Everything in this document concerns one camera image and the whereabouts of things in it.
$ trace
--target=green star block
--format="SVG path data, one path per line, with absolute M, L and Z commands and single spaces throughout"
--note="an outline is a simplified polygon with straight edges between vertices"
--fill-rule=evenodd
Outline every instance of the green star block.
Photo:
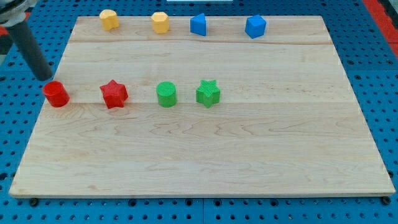
M 197 102 L 203 103 L 207 108 L 220 102 L 220 89 L 217 87 L 216 80 L 201 80 L 197 89 Z
M 175 85 L 172 82 L 162 82 L 156 87 L 157 99 L 159 105 L 163 107 L 171 107 L 177 103 L 177 94 Z

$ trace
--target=wooden board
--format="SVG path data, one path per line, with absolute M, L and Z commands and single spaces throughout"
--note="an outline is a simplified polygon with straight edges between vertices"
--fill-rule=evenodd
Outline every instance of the wooden board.
M 105 32 L 80 17 L 55 76 L 70 93 L 43 105 L 10 194 L 18 198 L 343 197 L 395 192 L 333 42 L 318 16 L 265 17 L 250 39 L 245 17 L 120 17 Z M 130 94 L 106 109 L 110 79 Z M 216 79 L 221 103 L 195 102 Z M 157 104 L 159 82 L 178 103 Z

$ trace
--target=red cylinder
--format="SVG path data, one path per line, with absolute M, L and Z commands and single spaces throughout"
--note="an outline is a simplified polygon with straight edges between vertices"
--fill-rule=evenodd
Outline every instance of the red cylinder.
M 53 107 L 61 107 L 68 103 L 69 95 L 62 83 L 51 81 L 43 87 L 43 94 Z

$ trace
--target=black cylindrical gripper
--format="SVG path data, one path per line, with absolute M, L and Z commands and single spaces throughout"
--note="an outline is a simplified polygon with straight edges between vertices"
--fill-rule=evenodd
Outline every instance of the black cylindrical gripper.
M 23 21 L 14 26 L 6 27 L 6 29 L 36 78 L 40 81 L 51 78 L 52 71 L 50 65 L 45 59 L 27 23 Z

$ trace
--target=green cylinder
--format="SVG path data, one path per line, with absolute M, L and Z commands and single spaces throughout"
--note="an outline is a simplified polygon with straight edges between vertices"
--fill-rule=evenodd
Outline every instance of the green cylinder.
M 160 106 L 168 108 L 177 103 L 175 85 L 172 82 L 159 83 L 156 87 L 156 93 Z

